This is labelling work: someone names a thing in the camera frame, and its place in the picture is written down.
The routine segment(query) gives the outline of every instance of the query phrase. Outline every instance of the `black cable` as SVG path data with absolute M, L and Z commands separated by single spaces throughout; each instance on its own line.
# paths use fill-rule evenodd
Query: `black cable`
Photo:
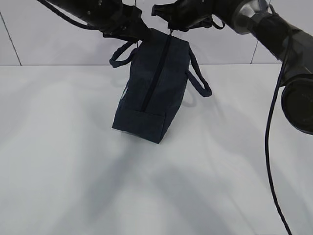
M 85 24 L 82 24 L 82 23 L 79 23 L 79 22 L 73 20 L 72 18 L 68 17 L 66 14 L 59 11 L 57 8 L 55 8 L 52 4 L 50 4 L 46 0 L 37 0 L 37 1 L 40 2 L 42 5 L 44 5 L 45 7 L 47 7 L 48 9 L 50 9 L 51 11 L 53 11 L 58 16 L 60 16 L 63 20 L 66 20 L 67 22 L 69 22 L 70 24 L 73 24 L 74 26 L 77 26 L 77 27 L 83 28 L 83 29 L 87 29 L 87 30 L 101 30 L 98 27 L 94 27 L 91 25 L 85 25 Z
M 275 109 L 275 103 L 278 97 L 278 92 L 279 92 L 279 88 L 280 88 L 280 84 L 281 81 L 283 79 L 284 76 L 284 72 L 286 69 L 286 66 L 288 64 L 288 60 L 289 60 L 289 56 L 291 53 L 291 49 L 292 49 L 292 44 L 293 44 L 293 39 L 292 39 L 292 29 L 290 27 L 290 25 L 288 23 L 286 23 L 288 25 L 288 32 L 289 32 L 289 39 L 288 39 L 288 47 L 286 50 L 286 54 L 285 54 L 285 58 L 283 61 L 283 65 L 282 68 L 280 70 L 279 73 L 279 77 L 277 80 L 277 84 L 276 84 L 276 88 L 275 88 L 275 92 L 274 92 L 274 96 L 273 96 L 273 100 L 270 106 L 270 110 L 269 110 L 269 115 L 268 115 L 268 122 L 267 122 L 267 126 L 266 126 L 266 134 L 265 134 L 265 154 L 266 154 L 266 166 L 267 166 L 267 172 L 268 172 L 268 181 L 269 181 L 269 185 L 270 185 L 270 191 L 271 194 L 273 196 L 274 199 L 274 203 L 276 206 L 276 209 L 279 213 L 279 216 L 281 218 L 281 220 L 283 221 L 283 224 L 287 230 L 288 235 L 292 235 L 291 230 L 289 228 L 289 225 L 284 217 L 284 214 L 279 206 L 278 200 L 277 200 L 277 196 L 276 196 L 276 192 L 275 192 L 275 187 L 274 187 L 274 183 L 273 183 L 273 177 L 272 177 L 272 173 L 271 173 L 271 169 L 270 169 L 270 160 L 269 160 L 269 146 L 268 146 L 268 142 L 269 142 L 269 131 L 270 131 L 270 125 L 271 125 L 271 121 L 273 118 L 273 113 L 274 113 L 274 109 Z

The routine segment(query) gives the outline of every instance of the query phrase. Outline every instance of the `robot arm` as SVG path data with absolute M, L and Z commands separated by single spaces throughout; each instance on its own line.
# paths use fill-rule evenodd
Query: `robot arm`
M 37 1 L 57 14 L 60 12 L 53 5 L 69 12 L 88 23 L 84 28 L 98 28 L 105 38 L 118 38 L 135 43 L 138 40 L 146 41 L 150 36 L 148 27 L 141 19 L 142 11 L 135 6 L 123 4 L 122 0 Z
M 313 37 L 273 13 L 268 12 L 266 0 L 178 0 L 155 5 L 152 11 L 166 20 L 169 28 L 181 31 L 214 14 L 235 32 L 253 34 L 281 61 L 291 29 L 292 49 L 280 84 L 285 87 L 282 106 L 295 128 L 313 135 Z

